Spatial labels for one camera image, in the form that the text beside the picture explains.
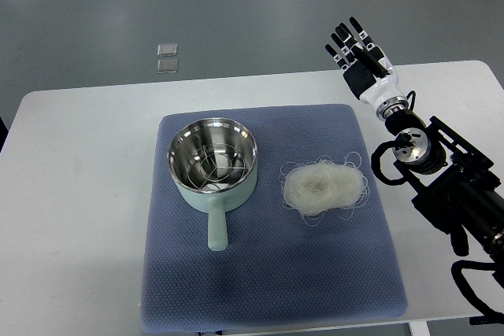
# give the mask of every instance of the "blue mat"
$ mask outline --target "blue mat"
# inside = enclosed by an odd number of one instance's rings
[[[166,161],[175,134],[222,116],[247,126],[258,144],[258,184],[228,212],[229,247],[206,246],[207,215],[187,205]],[[371,191],[349,220],[328,212],[315,227],[282,206],[278,177],[288,161],[363,157]],[[367,152],[347,105],[184,113],[159,127],[146,236],[142,322],[147,333],[400,316],[406,295]]]

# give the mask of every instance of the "concrete floor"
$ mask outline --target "concrete floor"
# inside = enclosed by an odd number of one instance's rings
[[[504,83],[502,0],[0,0],[0,116],[9,127],[34,90],[334,69],[324,45],[350,16],[397,65],[481,60]],[[161,42],[179,44],[177,73],[156,73]],[[428,101],[421,90],[417,100]],[[434,336],[504,334],[466,319],[429,326]]]

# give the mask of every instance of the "pot handle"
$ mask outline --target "pot handle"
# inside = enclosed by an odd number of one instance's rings
[[[213,199],[208,211],[208,248],[212,251],[224,251],[228,247],[228,227],[226,212],[221,199]]]

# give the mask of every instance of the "saucepan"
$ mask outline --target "saucepan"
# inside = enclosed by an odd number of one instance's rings
[[[226,212],[238,208],[258,179],[258,147],[246,127],[228,118],[198,120],[173,138],[169,171],[183,199],[208,213],[208,247],[228,247]]]

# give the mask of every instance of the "black cable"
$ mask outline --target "black cable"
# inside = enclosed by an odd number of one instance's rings
[[[415,92],[414,90],[411,90],[406,95],[406,100],[408,100],[408,102],[409,102],[410,98],[411,98],[411,102],[409,104],[409,110],[413,110],[413,108],[415,107],[415,99],[417,98],[417,92]]]
[[[462,293],[465,299],[474,306],[476,310],[481,312],[484,316],[478,316],[471,318],[470,322],[472,325],[476,324],[487,324],[487,323],[501,323],[504,324],[504,314],[501,312],[496,312],[495,310],[488,307],[486,303],[480,300],[476,293],[474,293],[473,288],[467,282],[464,275],[462,274],[463,269],[472,269],[475,271],[495,271],[497,269],[496,263],[480,263],[477,261],[469,260],[459,260],[454,262],[451,266],[451,275],[454,278],[455,284],[457,284],[458,289]]]
[[[405,147],[403,142],[400,141],[388,141],[384,142],[376,148],[376,151],[371,155],[371,169],[372,173],[376,178],[384,184],[396,186],[402,185],[406,182],[406,177],[401,179],[389,179],[381,171],[381,157],[384,155],[385,151],[393,148]]]

